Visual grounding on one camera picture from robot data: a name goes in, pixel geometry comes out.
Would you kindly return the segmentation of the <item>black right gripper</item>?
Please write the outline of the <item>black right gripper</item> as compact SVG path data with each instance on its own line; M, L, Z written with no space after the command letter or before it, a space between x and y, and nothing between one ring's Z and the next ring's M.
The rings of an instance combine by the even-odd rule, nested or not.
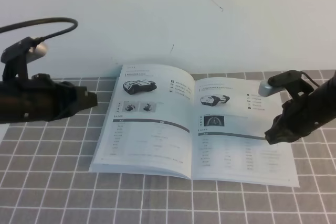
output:
M292 143L309 135L319 127L309 111L308 96L288 100L282 105L282 113L275 117L272 127L265 132L270 145L280 142Z

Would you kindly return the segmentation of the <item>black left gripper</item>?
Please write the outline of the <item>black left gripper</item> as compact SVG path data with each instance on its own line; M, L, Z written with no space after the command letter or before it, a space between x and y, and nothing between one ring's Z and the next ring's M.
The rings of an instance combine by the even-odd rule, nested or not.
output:
M48 74L26 80L27 121L55 121L98 105L97 94L71 82L54 82Z

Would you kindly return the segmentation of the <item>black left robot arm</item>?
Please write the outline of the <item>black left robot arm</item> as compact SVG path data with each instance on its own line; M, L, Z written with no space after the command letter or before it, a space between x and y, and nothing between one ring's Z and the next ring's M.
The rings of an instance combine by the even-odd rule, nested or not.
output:
M98 105L97 95L48 74L1 82L1 123L56 121Z

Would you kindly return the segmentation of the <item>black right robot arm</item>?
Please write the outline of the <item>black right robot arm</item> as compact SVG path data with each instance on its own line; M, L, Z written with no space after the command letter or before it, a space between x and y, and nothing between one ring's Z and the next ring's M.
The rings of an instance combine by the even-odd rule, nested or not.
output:
M258 93L269 97L282 90L287 90L291 99L265 132L270 145L293 143L335 119L335 76L318 85L307 73L289 70L261 82Z

